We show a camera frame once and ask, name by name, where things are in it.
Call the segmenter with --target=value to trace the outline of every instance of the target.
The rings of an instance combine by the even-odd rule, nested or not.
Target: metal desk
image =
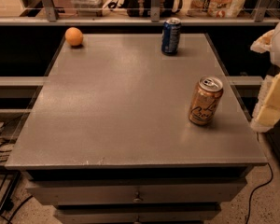
[[[213,122],[200,127],[189,122],[188,110],[195,83],[208,75],[223,81],[224,95]],[[197,189],[203,185],[212,189],[216,180],[221,190],[214,192],[219,195],[228,190],[226,184],[236,183],[232,195],[226,191],[226,197],[218,200],[198,194],[183,201],[147,198],[160,205],[226,201],[245,185],[243,179],[253,166],[265,163],[205,35],[182,35],[176,56],[161,53],[161,35],[85,35],[83,47],[63,44],[7,168],[28,173],[32,180],[28,189],[43,204],[56,206],[129,204],[124,194],[110,202],[104,198],[100,202],[98,195],[93,203],[85,196],[93,186],[133,186],[134,195],[142,186],[151,186],[151,180],[159,187],[169,179],[170,185],[180,185],[182,179]],[[66,187],[67,194],[55,193],[58,198],[46,194],[52,187]],[[75,197],[69,194],[72,187],[80,188]],[[80,209],[60,212],[57,216],[64,223],[129,222],[114,217],[75,222],[62,217],[81,215]],[[197,217],[202,218],[178,220]]]

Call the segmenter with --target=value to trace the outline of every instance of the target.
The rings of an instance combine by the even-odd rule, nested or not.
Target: can top
[[[170,18],[166,21],[168,24],[180,24],[180,19],[178,18]]]
[[[217,92],[223,89],[222,81],[217,77],[202,77],[199,85],[206,91]]]

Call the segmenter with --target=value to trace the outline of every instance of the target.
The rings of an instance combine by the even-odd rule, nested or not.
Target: blue soda can
[[[170,18],[163,26],[161,51],[165,55],[175,55],[178,50],[181,22],[180,19]]]

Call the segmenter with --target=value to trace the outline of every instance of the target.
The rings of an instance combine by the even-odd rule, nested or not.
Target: soda can
[[[210,123],[223,94],[223,83],[217,77],[202,77],[196,84],[189,108],[189,120],[198,125]]]
[[[161,51],[165,55],[175,55],[178,50],[181,22],[180,19],[170,18],[162,30]]]

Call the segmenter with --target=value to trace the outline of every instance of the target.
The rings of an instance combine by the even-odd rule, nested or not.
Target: drawer knob
[[[133,199],[133,202],[134,203],[141,203],[143,201],[143,199],[142,198],[140,198],[140,193],[137,191],[136,193],[135,193],[135,198]]]

